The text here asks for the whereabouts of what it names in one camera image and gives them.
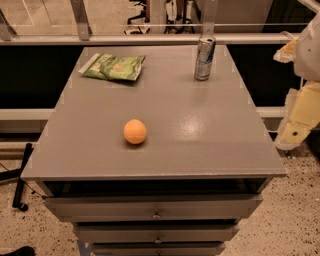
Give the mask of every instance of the drawer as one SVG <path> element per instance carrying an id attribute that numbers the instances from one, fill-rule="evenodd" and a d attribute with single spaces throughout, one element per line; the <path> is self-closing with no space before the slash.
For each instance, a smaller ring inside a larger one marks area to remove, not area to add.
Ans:
<path id="1" fill-rule="evenodd" d="M 76 236 L 88 243 L 171 243 L 171 242 L 223 242 L 239 231 L 234 224 L 218 221 L 161 221 L 90 223 L 75 226 Z"/>
<path id="2" fill-rule="evenodd" d="M 247 218 L 262 202 L 256 194 L 159 197 L 49 198 L 61 221 L 149 221 Z"/>
<path id="3" fill-rule="evenodd" d="M 96 256 L 212 256 L 225 249 L 223 243 L 93 244 Z"/>

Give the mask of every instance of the chair leg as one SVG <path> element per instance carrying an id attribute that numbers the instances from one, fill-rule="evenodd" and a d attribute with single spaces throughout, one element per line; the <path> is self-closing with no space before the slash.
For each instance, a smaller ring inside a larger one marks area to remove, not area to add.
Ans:
<path id="1" fill-rule="evenodd" d="M 129 18 L 128 19 L 128 25 L 131 24 L 132 20 L 141 19 L 141 18 L 146 18 L 146 12 L 145 11 L 141 11 L 141 13 L 139 15 Z"/>

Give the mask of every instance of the green snack bag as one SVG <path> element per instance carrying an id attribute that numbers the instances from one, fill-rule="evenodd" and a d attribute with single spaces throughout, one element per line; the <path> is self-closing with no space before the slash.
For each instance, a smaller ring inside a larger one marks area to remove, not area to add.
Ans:
<path id="1" fill-rule="evenodd" d="M 109 58 L 101 62 L 100 72 L 105 75 L 106 79 L 136 81 L 141 72 L 145 56 L 115 58 L 116 61 Z"/>
<path id="2" fill-rule="evenodd" d="M 117 58 L 112 54 L 102 53 L 98 57 L 93 57 L 90 61 L 92 62 L 88 68 L 83 72 L 83 76 L 90 78 L 97 78 L 107 80 L 106 76 L 100 72 L 101 63 L 107 61 L 108 63 L 113 63 L 117 61 Z"/>

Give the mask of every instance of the soda can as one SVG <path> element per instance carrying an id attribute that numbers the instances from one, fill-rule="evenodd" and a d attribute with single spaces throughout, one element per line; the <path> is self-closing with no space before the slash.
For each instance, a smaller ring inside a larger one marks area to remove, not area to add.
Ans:
<path id="1" fill-rule="evenodd" d="M 211 36 L 202 36 L 198 43 L 198 54 L 194 77 L 197 80 L 207 80 L 210 76 L 216 39 Z"/>

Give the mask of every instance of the drawer handle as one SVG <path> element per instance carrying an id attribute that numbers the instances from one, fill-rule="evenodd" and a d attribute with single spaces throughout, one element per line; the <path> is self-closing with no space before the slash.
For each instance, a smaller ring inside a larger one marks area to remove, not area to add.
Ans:
<path id="1" fill-rule="evenodd" d="M 159 220 L 161 218 L 161 215 L 157 210 L 154 211 L 154 214 L 151 216 L 154 220 Z"/>
<path id="2" fill-rule="evenodd" d="M 160 239 L 159 237 L 157 237 L 157 239 L 154 240 L 154 243 L 155 243 L 155 244 L 161 244 L 162 241 L 161 241 L 161 239 Z"/>

